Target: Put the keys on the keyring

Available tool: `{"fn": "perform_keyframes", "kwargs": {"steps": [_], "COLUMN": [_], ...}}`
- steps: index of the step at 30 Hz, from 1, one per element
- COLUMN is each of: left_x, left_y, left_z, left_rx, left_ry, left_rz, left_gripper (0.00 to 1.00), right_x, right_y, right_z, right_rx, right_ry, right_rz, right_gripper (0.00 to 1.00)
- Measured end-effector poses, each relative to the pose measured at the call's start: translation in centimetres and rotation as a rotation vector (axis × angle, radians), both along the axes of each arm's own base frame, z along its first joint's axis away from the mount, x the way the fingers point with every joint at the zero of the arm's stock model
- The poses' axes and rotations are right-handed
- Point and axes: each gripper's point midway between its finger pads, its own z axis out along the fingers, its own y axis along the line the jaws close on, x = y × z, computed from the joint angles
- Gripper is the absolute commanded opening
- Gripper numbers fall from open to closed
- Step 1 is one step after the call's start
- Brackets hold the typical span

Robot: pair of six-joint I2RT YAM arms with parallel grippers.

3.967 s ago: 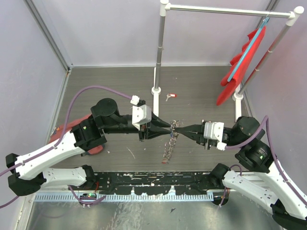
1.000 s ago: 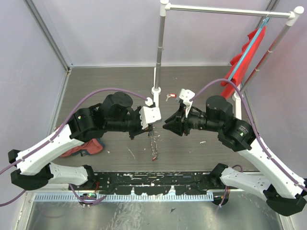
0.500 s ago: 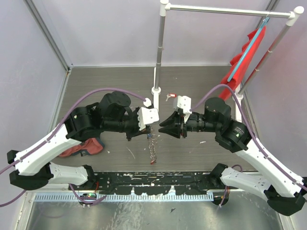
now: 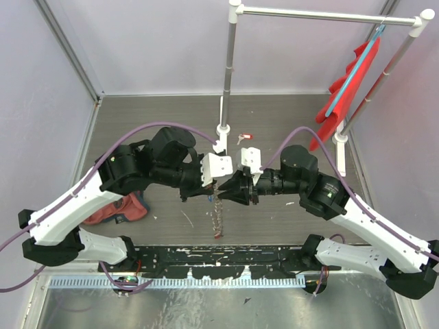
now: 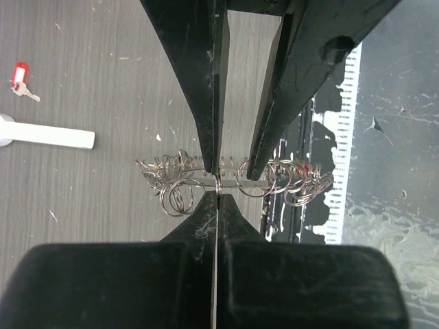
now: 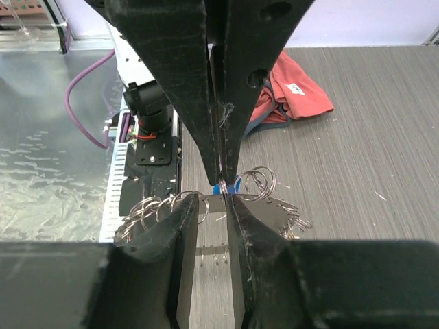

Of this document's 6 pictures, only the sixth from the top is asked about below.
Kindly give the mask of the metal disc with keyrings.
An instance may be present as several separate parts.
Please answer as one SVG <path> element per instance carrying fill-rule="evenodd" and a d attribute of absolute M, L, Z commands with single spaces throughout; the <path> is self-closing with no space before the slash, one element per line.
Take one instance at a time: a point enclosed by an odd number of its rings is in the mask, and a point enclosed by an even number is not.
<path fill-rule="evenodd" d="M 312 229 L 313 225 L 300 218 L 298 207 L 272 196 L 277 184 L 273 170 L 266 166 L 257 166 L 239 174 L 227 190 L 230 195 L 238 196 L 252 214 L 281 237 L 289 241 L 297 240 L 299 239 L 297 231 L 305 232 Z M 215 218 L 217 221 L 226 218 L 224 196 L 219 184 L 213 188 L 211 195 L 199 191 L 183 191 L 165 199 L 157 196 L 143 197 L 129 207 L 128 213 L 122 216 L 113 241 L 118 245 L 129 243 L 134 238 L 135 230 L 139 230 L 140 233 L 148 231 L 170 215 L 189 194 L 196 194 L 199 197 L 199 224 L 214 219 L 217 213 L 221 214 L 220 217 Z"/>

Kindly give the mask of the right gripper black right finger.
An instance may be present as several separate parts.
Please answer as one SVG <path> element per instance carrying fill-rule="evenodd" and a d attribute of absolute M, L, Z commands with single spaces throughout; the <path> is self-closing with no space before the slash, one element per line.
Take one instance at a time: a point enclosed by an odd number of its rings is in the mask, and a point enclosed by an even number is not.
<path fill-rule="evenodd" d="M 437 328 L 438 245 L 288 241 L 228 197 L 237 328 Z"/>

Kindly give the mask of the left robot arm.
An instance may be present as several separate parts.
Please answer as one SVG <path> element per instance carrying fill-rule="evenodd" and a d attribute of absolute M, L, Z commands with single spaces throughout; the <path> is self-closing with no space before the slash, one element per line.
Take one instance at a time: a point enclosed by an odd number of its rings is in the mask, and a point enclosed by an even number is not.
<path fill-rule="evenodd" d="M 90 1 L 152 74 L 125 99 L 142 117 L 170 104 L 198 146 L 208 181 L 233 183 L 264 82 L 309 0 Z"/>

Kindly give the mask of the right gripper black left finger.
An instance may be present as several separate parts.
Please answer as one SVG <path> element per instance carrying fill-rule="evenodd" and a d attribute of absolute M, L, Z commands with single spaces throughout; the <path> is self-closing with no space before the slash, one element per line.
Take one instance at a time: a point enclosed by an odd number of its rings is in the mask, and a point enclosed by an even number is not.
<path fill-rule="evenodd" d="M 199 198 L 130 243 L 1 244 L 2 328 L 187 328 Z"/>

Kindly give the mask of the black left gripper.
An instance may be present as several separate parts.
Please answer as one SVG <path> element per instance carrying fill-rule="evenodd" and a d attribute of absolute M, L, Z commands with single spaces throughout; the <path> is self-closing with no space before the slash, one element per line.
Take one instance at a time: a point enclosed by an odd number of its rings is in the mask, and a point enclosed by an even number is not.
<path fill-rule="evenodd" d="M 110 22 L 142 59 L 198 146 L 210 185 L 234 181 L 241 141 L 264 83 L 311 5 L 105 2 Z"/>

